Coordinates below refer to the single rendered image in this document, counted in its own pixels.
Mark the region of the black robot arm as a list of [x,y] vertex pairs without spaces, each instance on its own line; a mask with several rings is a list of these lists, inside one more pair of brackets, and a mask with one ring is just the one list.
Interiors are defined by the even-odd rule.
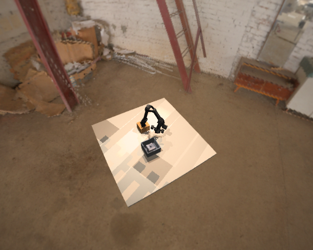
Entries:
[[[152,108],[153,110],[150,110],[150,108]],[[154,108],[152,105],[147,104],[147,106],[145,107],[145,114],[144,117],[142,118],[140,124],[142,127],[146,126],[146,122],[148,120],[147,115],[148,112],[152,112],[154,113],[154,115],[156,116],[156,118],[158,119],[157,123],[158,123],[158,127],[162,127],[163,129],[167,129],[167,125],[165,125],[164,119],[159,115],[159,113],[157,112],[156,108]],[[159,134],[161,131],[160,129],[156,128],[155,133]]]

